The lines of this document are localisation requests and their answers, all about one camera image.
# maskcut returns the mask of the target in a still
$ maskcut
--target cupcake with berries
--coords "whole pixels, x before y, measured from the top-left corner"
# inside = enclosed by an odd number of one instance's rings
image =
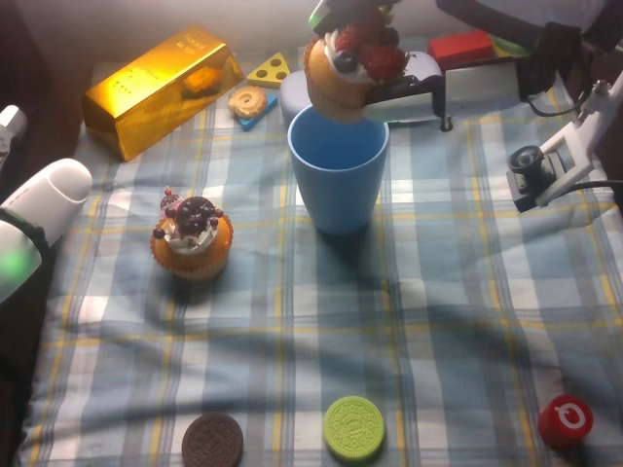
[[[356,122],[371,91],[403,77],[408,55],[398,47],[398,32],[390,22],[387,8],[370,8],[308,44],[308,94],[322,114]]]
[[[234,228],[209,199],[182,199],[169,188],[161,201],[161,220],[151,249],[163,268],[189,280],[210,280],[227,264]]]

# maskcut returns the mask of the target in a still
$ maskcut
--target blue cup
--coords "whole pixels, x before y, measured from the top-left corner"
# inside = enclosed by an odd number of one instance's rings
[[[294,174],[303,203],[326,234],[366,226],[381,188],[389,127],[369,120],[338,124],[312,106],[288,129]]]

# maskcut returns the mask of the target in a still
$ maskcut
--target white logo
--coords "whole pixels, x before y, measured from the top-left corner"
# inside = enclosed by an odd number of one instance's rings
[[[586,416],[584,415],[584,412],[579,407],[577,407],[575,404],[572,404],[571,402],[567,402],[566,404],[563,404],[561,407],[556,407],[554,408],[554,410],[558,412],[558,417],[561,419],[561,422],[564,424],[564,426],[571,430],[577,430],[583,427],[584,423],[586,422]],[[571,423],[568,420],[567,418],[568,411],[574,411],[577,414],[578,419],[575,423]]]

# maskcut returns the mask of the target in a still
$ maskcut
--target blue triangle block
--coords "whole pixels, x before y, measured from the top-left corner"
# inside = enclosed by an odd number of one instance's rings
[[[238,117],[238,121],[242,125],[242,129],[244,131],[249,131],[250,129],[252,129],[255,126],[255,124],[257,124],[260,120],[262,120],[262,118],[266,114],[268,114],[271,110],[273,110],[276,107],[276,103],[277,103],[276,95],[275,94],[267,94],[267,98],[269,100],[269,103],[267,104],[266,109],[264,109],[264,112],[262,112],[257,117],[255,117],[253,119],[241,119],[240,117]]]

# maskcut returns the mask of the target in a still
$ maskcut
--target white wall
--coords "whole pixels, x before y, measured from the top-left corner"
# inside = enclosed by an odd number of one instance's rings
[[[303,45],[317,0],[15,0],[44,53],[133,59],[189,23],[206,27],[236,50]],[[405,35],[439,35],[467,27],[434,0],[403,0],[395,27]]]

